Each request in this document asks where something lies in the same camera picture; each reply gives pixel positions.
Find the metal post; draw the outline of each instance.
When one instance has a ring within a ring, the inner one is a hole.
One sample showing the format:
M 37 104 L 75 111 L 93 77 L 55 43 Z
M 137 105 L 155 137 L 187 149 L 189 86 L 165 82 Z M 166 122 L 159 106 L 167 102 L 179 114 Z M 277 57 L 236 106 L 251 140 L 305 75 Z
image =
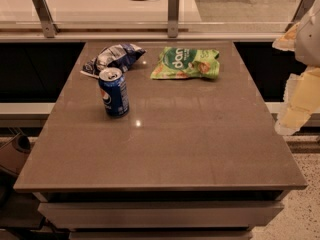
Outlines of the metal post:
M 293 16 L 292 23 L 290 23 L 286 31 L 288 31 L 295 23 L 299 22 L 302 17 L 306 14 L 307 11 L 310 10 L 315 0 L 301 0 L 295 15 Z
M 45 37 L 54 37 L 58 33 L 58 28 L 53 23 L 46 0 L 32 0 L 39 16 L 42 31 Z
M 179 2 L 180 0 L 168 0 L 168 37 L 178 36 Z

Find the brown tabletop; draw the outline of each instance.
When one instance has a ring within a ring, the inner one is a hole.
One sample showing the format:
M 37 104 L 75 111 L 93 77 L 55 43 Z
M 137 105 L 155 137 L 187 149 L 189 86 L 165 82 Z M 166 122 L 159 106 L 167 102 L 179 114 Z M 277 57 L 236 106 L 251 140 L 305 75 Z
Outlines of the brown tabletop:
M 80 74 L 88 42 L 18 178 L 21 192 L 302 189 L 306 181 L 232 42 L 135 42 L 129 113 L 106 115 Z M 151 80 L 165 46 L 219 50 L 214 81 Z

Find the soda can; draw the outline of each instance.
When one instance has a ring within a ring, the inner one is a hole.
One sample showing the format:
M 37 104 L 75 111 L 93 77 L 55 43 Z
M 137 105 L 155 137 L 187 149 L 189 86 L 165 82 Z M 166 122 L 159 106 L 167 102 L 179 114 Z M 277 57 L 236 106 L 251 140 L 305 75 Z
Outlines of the soda can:
M 106 68 L 99 73 L 102 100 L 109 116 L 124 116 L 129 111 L 127 86 L 122 71 Z

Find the can top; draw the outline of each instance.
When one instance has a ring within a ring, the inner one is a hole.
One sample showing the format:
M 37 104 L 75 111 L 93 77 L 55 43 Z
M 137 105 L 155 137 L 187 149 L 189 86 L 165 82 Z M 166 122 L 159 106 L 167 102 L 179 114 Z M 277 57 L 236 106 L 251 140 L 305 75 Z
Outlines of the can top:
M 122 71 L 118 68 L 106 68 L 99 73 L 99 78 L 103 81 L 113 82 L 122 76 Z

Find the green chip bag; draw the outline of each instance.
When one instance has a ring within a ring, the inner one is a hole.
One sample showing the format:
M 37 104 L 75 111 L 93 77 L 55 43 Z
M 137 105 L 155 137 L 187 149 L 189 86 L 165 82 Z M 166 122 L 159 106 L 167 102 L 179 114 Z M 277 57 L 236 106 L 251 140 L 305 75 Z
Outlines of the green chip bag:
M 159 55 L 152 79 L 216 79 L 219 74 L 219 51 L 165 47 Z

